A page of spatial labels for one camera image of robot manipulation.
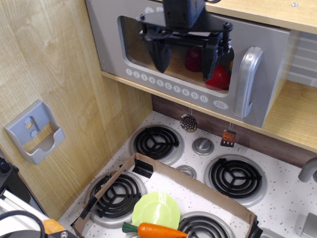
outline black cable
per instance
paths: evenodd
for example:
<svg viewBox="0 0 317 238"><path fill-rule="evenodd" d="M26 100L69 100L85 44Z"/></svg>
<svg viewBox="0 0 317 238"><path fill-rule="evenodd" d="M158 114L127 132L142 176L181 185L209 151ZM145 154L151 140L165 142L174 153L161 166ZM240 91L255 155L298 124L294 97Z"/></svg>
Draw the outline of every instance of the black cable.
<svg viewBox="0 0 317 238"><path fill-rule="evenodd" d="M40 233L41 233L40 238L45 238L45 229L44 229L44 225L43 225L42 221L37 216L35 216L32 213L29 213L27 211L17 210L17 211L5 212L5 213L0 215L0 221L5 219L5 218L16 216L16 215L26 216L26 217L32 218L40 226L40 229L41 229L40 230Z"/></svg>
<svg viewBox="0 0 317 238"><path fill-rule="evenodd" d="M206 2L209 2L209 3L217 3L217 2L220 2L221 0L205 0Z"/></svg>

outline stove burner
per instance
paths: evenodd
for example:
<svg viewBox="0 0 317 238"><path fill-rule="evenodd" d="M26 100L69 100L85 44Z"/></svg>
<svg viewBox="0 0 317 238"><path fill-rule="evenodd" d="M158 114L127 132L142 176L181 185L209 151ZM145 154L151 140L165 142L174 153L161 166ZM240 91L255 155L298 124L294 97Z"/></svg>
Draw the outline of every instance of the stove burner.
<svg viewBox="0 0 317 238"><path fill-rule="evenodd" d="M213 165L210 177L216 189L231 198L251 196L258 191L262 178L252 165L225 158Z"/></svg>
<svg viewBox="0 0 317 238"><path fill-rule="evenodd" d="M168 155L173 147L178 147L176 135L164 127L146 128L134 140L137 152L158 160Z"/></svg>
<svg viewBox="0 0 317 238"><path fill-rule="evenodd" d="M95 180L89 187L86 202L97 193L111 175L107 174ZM110 186L92 208L91 219L102 227L119 228L123 222L132 221L134 205L146 194L142 181L130 172L124 172Z"/></svg>
<svg viewBox="0 0 317 238"><path fill-rule="evenodd" d="M228 225L212 214L194 212L185 215L178 229L188 234L187 238L233 238Z"/></svg>
<svg viewBox="0 0 317 238"><path fill-rule="evenodd" d="M105 184L108 180L109 176L106 176L99 184ZM100 190L99 184L96 186L95 193ZM97 202L98 216L100 218L103 216L112 218L124 216L133 210L140 198L141 194L136 182L127 175L120 175Z"/></svg>
<svg viewBox="0 0 317 238"><path fill-rule="evenodd" d="M184 152L184 143L174 129L156 125L142 128L131 138L131 153L141 153L166 165L172 165Z"/></svg>
<svg viewBox="0 0 317 238"><path fill-rule="evenodd" d="M261 168L239 155L212 160L206 167L204 183L246 207L262 200L267 187Z"/></svg>

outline cardboard box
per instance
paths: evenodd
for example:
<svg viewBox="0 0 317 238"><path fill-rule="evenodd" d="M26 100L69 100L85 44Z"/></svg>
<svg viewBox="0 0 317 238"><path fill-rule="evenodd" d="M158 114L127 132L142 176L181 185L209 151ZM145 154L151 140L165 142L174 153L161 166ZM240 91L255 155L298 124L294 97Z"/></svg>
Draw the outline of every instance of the cardboard box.
<svg viewBox="0 0 317 238"><path fill-rule="evenodd" d="M95 196L90 199L80 216L71 225L77 236L83 238L82 231L85 227L85 224L90 218L91 208L97 203L97 201L109 189L109 187L115 182L115 180L124 171L128 171L131 168L133 168L133 172L145 176L149 179L151 179L153 173L160 173L171 178L177 184L186 187L193 193L203 197L214 205L223 208L227 212L248 223L249 230L245 238L259 238L261 236L262 230L259 229L257 226L257 217L247 208L232 200L228 196L225 196L207 187L203 183L183 174L182 172L139 153L133 154L117 172L113 173L112 177L108 180L107 183L102 186L102 188L95 194Z"/></svg>

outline gray pipe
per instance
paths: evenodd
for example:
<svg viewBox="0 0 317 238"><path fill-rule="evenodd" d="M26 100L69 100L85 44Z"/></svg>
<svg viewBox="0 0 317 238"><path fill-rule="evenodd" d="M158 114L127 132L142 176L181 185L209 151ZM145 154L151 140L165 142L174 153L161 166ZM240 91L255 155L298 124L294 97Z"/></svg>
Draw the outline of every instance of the gray pipe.
<svg viewBox="0 0 317 238"><path fill-rule="evenodd" d="M302 182L307 182L310 177L317 171L317 157L312 158L304 164L298 178Z"/></svg>

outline hanging utensil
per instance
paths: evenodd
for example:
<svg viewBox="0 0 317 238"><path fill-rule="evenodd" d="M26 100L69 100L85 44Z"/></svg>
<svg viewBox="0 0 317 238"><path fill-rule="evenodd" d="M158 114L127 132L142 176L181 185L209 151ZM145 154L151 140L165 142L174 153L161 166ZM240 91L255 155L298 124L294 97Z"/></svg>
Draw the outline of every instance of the hanging utensil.
<svg viewBox="0 0 317 238"><path fill-rule="evenodd" d="M189 133L195 132L197 130L197 121L193 117L192 108L189 109L189 114L182 115L180 119L180 125L185 131Z"/></svg>
<svg viewBox="0 0 317 238"><path fill-rule="evenodd" d="M225 147L233 147L234 146L234 142L235 142L235 138L237 133L235 133L234 131L232 131L233 129L233 124L230 123L229 125L229 130L224 130L223 134L222 134L222 139L221 139L221 146L225 146Z"/></svg>

